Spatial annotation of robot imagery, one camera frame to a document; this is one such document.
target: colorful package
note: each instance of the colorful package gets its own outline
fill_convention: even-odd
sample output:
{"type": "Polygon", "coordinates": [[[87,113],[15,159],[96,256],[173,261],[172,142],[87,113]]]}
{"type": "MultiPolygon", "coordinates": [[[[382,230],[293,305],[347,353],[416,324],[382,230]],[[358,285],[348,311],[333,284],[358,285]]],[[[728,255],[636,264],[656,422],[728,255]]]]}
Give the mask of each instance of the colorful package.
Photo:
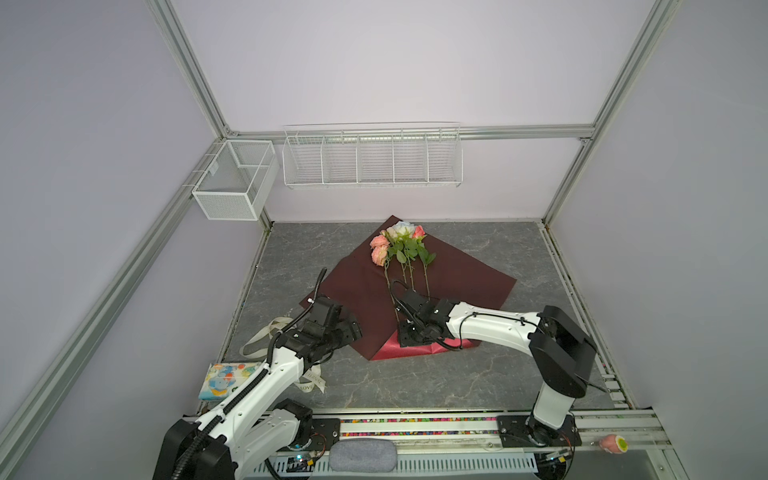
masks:
{"type": "Polygon", "coordinates": [[[224,400],[248,380],[261,362],[254,363],[214,363],[205,375],[200,400],[224,400]]]}

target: dark red wrapping paper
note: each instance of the dark red wrapping paper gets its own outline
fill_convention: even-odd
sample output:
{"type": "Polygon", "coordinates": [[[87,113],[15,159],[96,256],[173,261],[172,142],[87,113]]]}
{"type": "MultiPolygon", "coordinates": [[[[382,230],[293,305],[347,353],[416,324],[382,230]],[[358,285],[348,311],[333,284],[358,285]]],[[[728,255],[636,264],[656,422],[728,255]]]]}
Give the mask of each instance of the dark red wrapping paper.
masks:
{"type": "MultiPolygon", "coordinates": [[[[380,230],[397,223],[397,217],[390,217],[381,227],[371,233],[350,255],[341,259],[336,268],[320,285],[320,293],[334,299],[348,308],[362,330],[362,339],[354,342],[352,348],[368,360],[399,358],[404,356],[428,355],[444,352],[445,349],[433,343],[427,346],[401,348],[397,340],[397,319],[389,297],[384,269],[371,261],[370,242],[380,230]]],[[[427,273],[432,297],[461,300],[475,306],[500,309],[507,300],[515,279],[470,257],[458,248],[431,236],[427,231],[423,240],[429,252],[437,257],[427,273]]],[[[424,271],[420,261],[413,264],[415,289],[426,295],[424,271]]],[[[401,279],[400,263],[392,261],[387,270],[389,279],[401,279]]],[[[406,282],[411,283],[406,268],[406,282]]],[[[308,305],[305,296],[301,305],[308,305]]],[[[465,348],[474,346],[465,341],[465,348]]]]}

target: white flower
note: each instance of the white flower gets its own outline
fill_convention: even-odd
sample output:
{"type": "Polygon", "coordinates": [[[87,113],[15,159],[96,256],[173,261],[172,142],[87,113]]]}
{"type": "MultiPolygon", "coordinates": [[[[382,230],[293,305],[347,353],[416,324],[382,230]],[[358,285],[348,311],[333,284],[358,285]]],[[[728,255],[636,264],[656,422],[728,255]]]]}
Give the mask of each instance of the white flower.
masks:
{"type": "Polygon", "coordinates": [[[386,231],[392,238],[410,238],[413,235],[413,232],[416,231],[416,227],[413,223],[400,220],[398,223],[395,223],[390,228],[386,229],[386,231]]]}

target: white wall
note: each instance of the white wall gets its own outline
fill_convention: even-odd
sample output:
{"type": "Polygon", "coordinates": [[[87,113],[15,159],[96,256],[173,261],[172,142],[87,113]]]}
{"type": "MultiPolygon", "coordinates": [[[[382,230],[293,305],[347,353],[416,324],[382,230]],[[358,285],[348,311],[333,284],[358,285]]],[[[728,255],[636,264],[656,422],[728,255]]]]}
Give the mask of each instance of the white wall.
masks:
{"type": "MultiPolygon", "coordinates": [[[[282,146],[277,146],[281,156],[282,146]]],[[[578,151],[574,138],[465,141],[458,187],[291,190],[280,172],[266,209],[275,221],[542,218],[578,151]]]]}
{"type": "Polygon", "coordinates": [[[3,2],[0,65],[1,428],[213,135],[141,0],[3,2]]]}
{"type": "Polygon", "coordinates": [[[689,476],[765,478],[768,4],[685,2],[554,222],[689,476]]]}
{"type": "Polygon", "coordinates": [[[151,478],[165,432],[195,411],[260,238],[258,222],[192,205],[15,479],[151,478]]]}
{"type": "Polygon", "coordinates": [[[653,0],[176,0],[236,131],[594,120],[653,0]]]}

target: wire basket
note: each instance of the wire basket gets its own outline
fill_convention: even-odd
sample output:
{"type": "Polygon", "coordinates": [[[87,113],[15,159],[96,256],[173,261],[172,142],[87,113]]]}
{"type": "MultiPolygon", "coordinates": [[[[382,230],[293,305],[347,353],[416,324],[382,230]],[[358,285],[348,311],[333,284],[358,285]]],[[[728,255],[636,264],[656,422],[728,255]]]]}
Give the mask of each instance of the wire basket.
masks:
{"type": "Polygon", "coordinates": [[[210,220],[259,220],[280,169],[271,141],[224,141],[192,191],[210,220]]]}
{"type": "Polygon", "coordinates": [[[290,131],[283,174],[290,188],[427,187],[462,182],[458,125],[290,131]]]}

